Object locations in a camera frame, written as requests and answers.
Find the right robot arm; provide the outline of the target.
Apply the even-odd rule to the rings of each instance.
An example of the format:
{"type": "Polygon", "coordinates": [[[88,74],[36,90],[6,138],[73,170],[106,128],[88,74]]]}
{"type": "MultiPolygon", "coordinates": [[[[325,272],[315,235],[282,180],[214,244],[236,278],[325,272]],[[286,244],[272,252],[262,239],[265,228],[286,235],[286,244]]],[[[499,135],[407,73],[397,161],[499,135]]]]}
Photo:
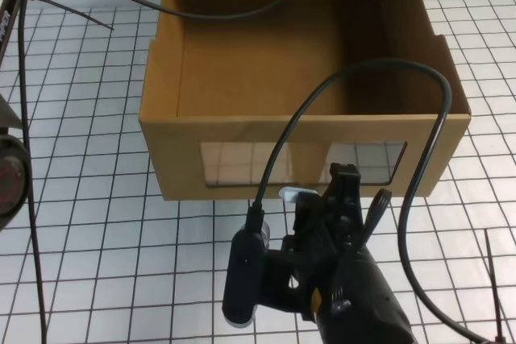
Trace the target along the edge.
{"type": "Polygon", "coordinates": [[[380,189],[366,214],[360,173],[333,163],[323,195],[300,193],[293,234],[265,256],[259,301],[316,324],[325,343],[413,343],[408,317],[366,247],[387,209],[380,189]]]}

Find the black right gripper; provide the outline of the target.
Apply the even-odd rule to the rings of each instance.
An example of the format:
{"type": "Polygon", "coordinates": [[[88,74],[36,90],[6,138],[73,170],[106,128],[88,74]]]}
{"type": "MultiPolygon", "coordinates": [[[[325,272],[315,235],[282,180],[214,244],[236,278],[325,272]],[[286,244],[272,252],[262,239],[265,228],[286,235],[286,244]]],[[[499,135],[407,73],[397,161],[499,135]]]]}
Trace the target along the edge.
{"type": "Polygon", "coordinates": [[[293,233],[266,253],[261,304],[308,317],[315,289],[325,292],[341,255],[363,228],[360,173],[354,164],[332,163],[328,197],[301,192],[293,233]]]}

